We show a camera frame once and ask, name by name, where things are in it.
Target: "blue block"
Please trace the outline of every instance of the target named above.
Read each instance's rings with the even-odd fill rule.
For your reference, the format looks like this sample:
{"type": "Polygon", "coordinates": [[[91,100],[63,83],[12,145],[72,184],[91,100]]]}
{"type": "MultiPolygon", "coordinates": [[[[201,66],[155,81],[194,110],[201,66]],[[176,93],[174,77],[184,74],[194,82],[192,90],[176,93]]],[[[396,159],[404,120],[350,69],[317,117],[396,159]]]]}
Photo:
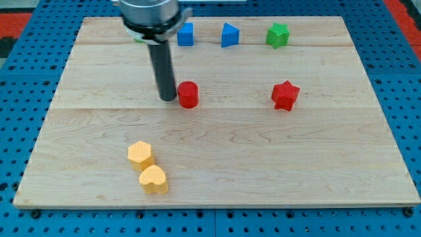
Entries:
{"type": "Polygon", "coordinates": [[[193,23],[184,23],[183,28],[177,33],[178,46],[193,46],[193,23]]]}
{"type": "Polygon", "coordinates": [[[222,29],[222,41],[221,47],[228,47],[231,45],[237,45],[239,39],[239,30],[228,24],[224,24],[224,28],[222,29]]]}

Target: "yellow object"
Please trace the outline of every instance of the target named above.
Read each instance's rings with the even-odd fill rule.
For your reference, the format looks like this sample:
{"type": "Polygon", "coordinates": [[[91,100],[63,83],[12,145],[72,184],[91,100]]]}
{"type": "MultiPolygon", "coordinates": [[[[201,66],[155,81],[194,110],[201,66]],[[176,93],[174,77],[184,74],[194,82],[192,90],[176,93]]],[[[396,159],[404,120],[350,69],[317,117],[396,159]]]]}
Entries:
{"type": "Polygon", "coordinates": [[[151,165],[145,169],[139,177],[139,183],[142,185],[145,193],[165,194],[168,191],[168,183],[164,171],[157,165],[151,165]]]}
{"type": "Polygon", "coordinates": [[[128,159],[132,168],[137,171],[144,171],[147,167],[155,164],[151,145],[142,141],[129,147],[128,159]]]}

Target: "wooden board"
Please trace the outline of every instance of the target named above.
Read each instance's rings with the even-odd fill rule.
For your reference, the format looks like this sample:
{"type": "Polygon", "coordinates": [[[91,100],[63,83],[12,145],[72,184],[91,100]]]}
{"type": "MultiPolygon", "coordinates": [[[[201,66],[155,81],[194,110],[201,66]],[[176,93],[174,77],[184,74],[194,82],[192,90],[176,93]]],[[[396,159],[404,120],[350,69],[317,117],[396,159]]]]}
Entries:
{"type": "Polygon", "coordinates": [[[147,46],[119,18],[86,18],[14,199],[18,208],[395,207],[420,203],[340,17],[192,18],[195,46],[172,39],[183,109],[158,98],[147,46]],[[240,45],[220,47],[224,22],[240,45]],[[289,45],[264,44],[273,22],[289,45]],[[274,84],[301,88],[274,110],[274,84]],[[129,145],[153,146],[166,195],[144,194],[129,145]]]}

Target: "green star block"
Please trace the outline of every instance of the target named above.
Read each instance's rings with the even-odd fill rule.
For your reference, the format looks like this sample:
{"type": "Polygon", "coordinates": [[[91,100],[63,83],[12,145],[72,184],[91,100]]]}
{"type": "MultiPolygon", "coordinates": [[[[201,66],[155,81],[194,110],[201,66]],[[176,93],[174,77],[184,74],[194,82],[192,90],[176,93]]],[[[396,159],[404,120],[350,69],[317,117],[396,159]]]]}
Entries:
{"type": "Polygon", "coordinates": [[[274,49],[279,46],[286,46],[288,43],[289,31],[287,25],[274,23],[274,25],[268,30],[266,36],[266,43],[270,44],[274,49]]]}

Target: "blue object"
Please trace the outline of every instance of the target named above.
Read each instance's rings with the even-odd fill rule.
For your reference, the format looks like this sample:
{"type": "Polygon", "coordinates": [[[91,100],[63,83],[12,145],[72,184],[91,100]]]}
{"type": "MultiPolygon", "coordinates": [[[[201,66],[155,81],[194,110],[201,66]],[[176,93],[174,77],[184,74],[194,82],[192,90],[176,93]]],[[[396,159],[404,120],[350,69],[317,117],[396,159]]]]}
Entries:
{"type": "Polygon", "coordinates": [[[228,47],[231,45],[237,45],[239,39],[239,30],[238,28],[225,23],[224,28],[222,29],[222,40],[221,47],[228,47]]]}
{"type": "Polygon", "coordinates": [[[178,46],[193,46],[193,23],[186,22],[181,30],[177,33],[178,46]]]}
{"type": "MultiPolygon", "coordinates": [[[[195,16],[342,16],[421,192],[421,64],[383,1],[257,0],[182,7],[193,7],[195,16]]],[[[33,219],[30,210],[16,209],[14,183],[24,174],[85,16],[120,16],[120,11],[109,0],[41,0],[0,70],[0,237],[421,236],[421,206],[411,217],[402,208],[369,208],[41,210],[33,219]]]]}

